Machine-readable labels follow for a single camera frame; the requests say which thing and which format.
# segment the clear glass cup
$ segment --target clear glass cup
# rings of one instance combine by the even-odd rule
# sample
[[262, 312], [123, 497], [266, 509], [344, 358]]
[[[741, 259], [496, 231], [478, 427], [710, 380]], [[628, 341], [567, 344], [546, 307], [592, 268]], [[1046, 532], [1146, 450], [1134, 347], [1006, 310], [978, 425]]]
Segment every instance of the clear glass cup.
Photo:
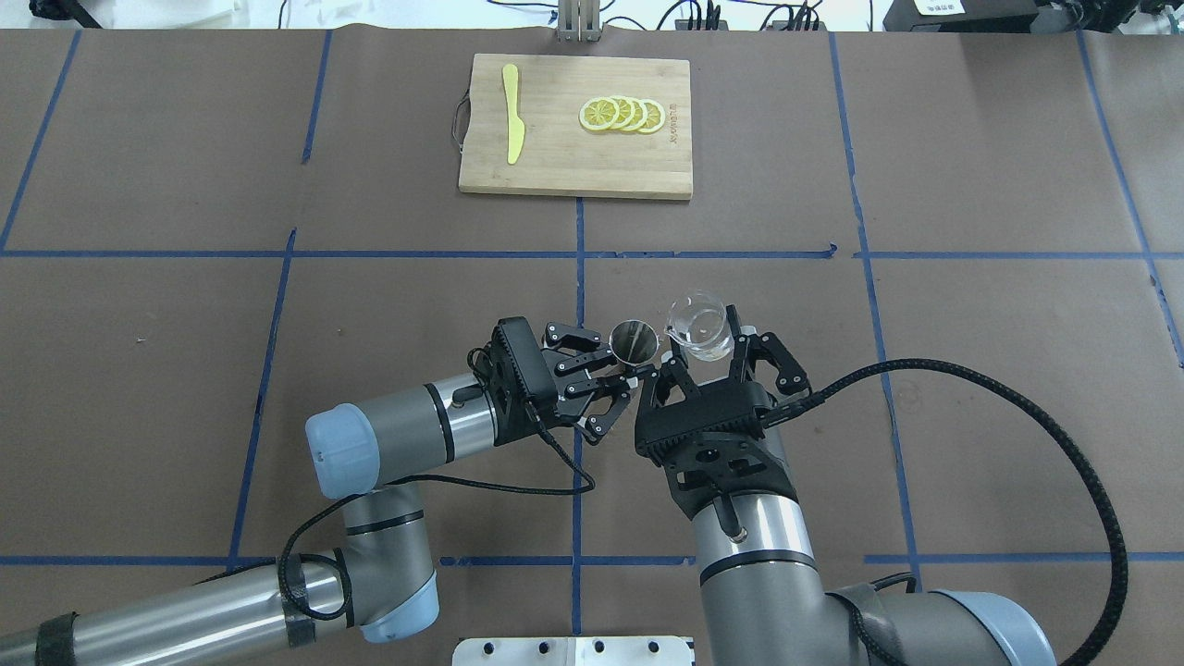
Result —
[[719, 296], [702, 289], [670, 305], [667, 335], [700, 360], [720, 360], [732, 353], [727, 308]]

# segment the table surface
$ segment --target table surface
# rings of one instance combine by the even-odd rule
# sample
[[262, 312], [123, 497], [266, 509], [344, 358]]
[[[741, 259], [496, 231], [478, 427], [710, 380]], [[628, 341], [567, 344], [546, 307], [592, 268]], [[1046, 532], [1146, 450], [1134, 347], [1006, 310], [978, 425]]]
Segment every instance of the table surface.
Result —
[[[459, 193], [450, 121], [475, 52], [689, 59], [694, 198]], [[661, 324], [706, 288], [816, 386], [925, 356], [1044, 406], [1132, 551], [1099, 664], [1184, 651], [1184, 191], [1165, 180], [1184, 169], [1184, 41], [12, 31], [0, 63], [0, 633], [276, 555], [327, 504], [304, 420], [458, 373], [498, 318]], [[673, 633], [709, 664], [690, 526], [630, 421], [564, 440], [600, 485], [574, 501], [425, 488], [443, 603], [425, 633], [258, 662]], [[1018, 411], [899, 373], [781, 430], [828, 585], [912, 569], [1015, 598], [1062, 658], [1088, 632], [1100, 524]], [[535, 441], [446, 469], [571, 478]], [[302, 547], [339, 537], [329, 521]]]

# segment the metal cup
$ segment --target metal cup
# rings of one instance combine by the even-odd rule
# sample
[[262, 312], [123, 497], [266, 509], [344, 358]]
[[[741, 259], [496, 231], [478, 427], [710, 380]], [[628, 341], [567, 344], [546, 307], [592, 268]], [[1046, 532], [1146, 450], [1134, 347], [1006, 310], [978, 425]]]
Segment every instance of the metal cup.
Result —
[[649, 324], [626, 319], [609, 333], [609, 348], [625, 365], [645, 365], [658, 352], [658, 337]]

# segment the wooden cutting board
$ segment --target wooden cutting board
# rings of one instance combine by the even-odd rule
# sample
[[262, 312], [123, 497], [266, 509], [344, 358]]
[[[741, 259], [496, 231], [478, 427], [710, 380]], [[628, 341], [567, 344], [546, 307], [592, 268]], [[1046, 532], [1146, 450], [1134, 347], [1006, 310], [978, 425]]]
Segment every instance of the wooden cutting board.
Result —
[[[526, 123], [514, 165], [507, 161], [507, 63], [519, 69], [519, 116]], [[580, 107], [609, 95], [659, 102], [667, 109], [665, 127], [649, 135], [584, 129]], [[469, 97], [462, 192], [690, 199], [687, 60], [477, 53]]]

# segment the white mount plate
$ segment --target white mount plate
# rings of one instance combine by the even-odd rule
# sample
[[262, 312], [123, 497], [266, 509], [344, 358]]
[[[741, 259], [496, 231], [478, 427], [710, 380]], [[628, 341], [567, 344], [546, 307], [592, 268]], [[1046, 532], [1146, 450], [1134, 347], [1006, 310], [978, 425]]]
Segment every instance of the white mount plate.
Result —
[[466, 639], [452, 652], [452, 666], [693, 666], [691, 645], [678, 636]]

